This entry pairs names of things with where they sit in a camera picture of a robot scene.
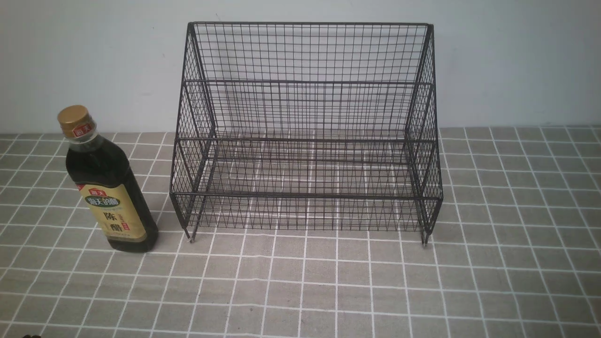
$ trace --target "wire basket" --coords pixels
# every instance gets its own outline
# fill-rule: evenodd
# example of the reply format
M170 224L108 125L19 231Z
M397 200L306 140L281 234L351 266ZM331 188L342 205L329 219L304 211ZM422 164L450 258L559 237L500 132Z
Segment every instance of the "wire basket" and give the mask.
M182 73L169 193L191 241L212 226L427 243L442 205L432 25L194 22Z

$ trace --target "white wall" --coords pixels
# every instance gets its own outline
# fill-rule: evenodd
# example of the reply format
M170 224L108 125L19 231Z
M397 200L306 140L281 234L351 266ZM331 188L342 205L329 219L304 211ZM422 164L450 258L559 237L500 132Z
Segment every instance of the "white wall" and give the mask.
M0 132L172 131L195 20L429 22L440 126L601 122L598 0L0 0Z

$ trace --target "gold label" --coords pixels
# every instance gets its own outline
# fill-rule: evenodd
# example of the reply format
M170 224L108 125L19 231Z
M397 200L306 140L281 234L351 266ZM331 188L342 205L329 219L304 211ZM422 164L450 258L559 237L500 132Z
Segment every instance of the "gold label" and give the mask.
M146 239L146 230L123 184L116 188L92 184L77 187L106 237L127 242Z

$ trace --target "wire mesh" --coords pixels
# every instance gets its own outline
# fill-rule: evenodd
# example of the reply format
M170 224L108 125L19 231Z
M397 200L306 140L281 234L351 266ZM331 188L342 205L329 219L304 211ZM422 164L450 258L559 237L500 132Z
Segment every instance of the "wire mesh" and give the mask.
M432 233L433 28L190 23L171 174L199 226Z

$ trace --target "bottle cap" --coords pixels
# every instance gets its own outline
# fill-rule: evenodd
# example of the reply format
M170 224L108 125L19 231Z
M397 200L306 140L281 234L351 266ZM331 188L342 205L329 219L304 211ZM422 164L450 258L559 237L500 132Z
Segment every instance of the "bottle cap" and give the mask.
M66 107L58 113L57 119L67 138L82 137L96 129L96 123L88 108L81 105Z

